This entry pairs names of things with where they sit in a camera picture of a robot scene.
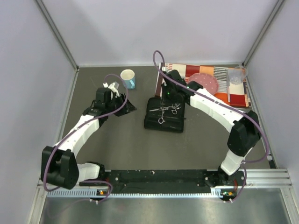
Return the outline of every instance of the black tray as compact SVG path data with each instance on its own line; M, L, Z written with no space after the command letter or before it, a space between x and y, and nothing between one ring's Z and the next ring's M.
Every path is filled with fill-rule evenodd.
M175 102L164 102L164 107L168 107L176 104ZM159 124L158 120L162 115L162 111L150 110L157 109L161 107L160 98L150 98L146 107L146 115L144 118L144 128L151 130L167 131L182 133L184 131L184 115L185 115L185 103L180 104L180 109L177 110L177 114L173 114L171 110L164 111L163 119L164 123Z

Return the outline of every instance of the clear plastic cup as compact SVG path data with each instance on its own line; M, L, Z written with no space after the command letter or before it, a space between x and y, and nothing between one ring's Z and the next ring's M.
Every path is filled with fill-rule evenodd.
M242 65L235 67L234 69L228 69L228 78L232 84L240 84L247 76L248 70Z

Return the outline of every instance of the gray tabletop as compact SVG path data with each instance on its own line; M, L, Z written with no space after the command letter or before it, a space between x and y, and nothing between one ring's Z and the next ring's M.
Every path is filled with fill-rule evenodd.
M77 162L100 162L106 169L216 169L228 151L229 133L217 121L186 105L183 133L147 130L143 127L148 99L155 94L157 71L150 67L81 68L77 78L64 135L77 123L84 109L95 99L109 73L124 69L135 72L136 88L129 90L129 100L137 108L130 114L110 116L77 155ZM265 153L261 141L247 159ZM247 168L269 168L267 161L247 164Z

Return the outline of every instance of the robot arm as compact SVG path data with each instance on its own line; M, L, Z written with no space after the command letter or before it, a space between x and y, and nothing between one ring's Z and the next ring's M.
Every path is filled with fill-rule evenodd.
M104 88L99 88L96 91L96 99L92 102L92 105L83 112L79 122L69 133L75 132L67 140L62 142L59 149L55 152L47 173L47 183L66 189L72 189L77 182L87 179L104 178L105 168L103 165L93 162L77 164L76 157L88 138L103 125L108 119L108 116L92 121L90 120L112 112L123 104L126 96L125 94L120 95L118 93L118 86L117 82L114 82L109 86L105 83ZM126 105L115 113L115 115L121 116L134 110L136 110L136 108L127 101ZM49 156L55 146L47 146L43 150L42 179Z
M166 85L162 86L164 89L164 98L174 100L176 102L187 103L195 107L210 117L222 124L230 133L228 138L228 152L218 169L218 177L209 178L207 185L214 187L221 183L228 183L234 179L234 174L240 168L242 161L246 155L251 151L252 147L261 139L261 134L256 127L244 116L236 113L228 108L222 107L219 104L226 105L223 101L211 95L206 89L196 82L186 84L185 80L181 78L177 70L172 70L165 74L171 79L191 88L204 96L214 100L206 99L203 96L194 94L173 82L164 79ZM255 112L249 111L247 113L254 121L258 123L258 116Z

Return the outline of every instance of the white mug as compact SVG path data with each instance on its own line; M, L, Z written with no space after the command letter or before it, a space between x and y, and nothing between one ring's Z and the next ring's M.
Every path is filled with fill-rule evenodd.
M129 90L135 88L135 73L131 69L126 69L121 72L121 78L125 81Z

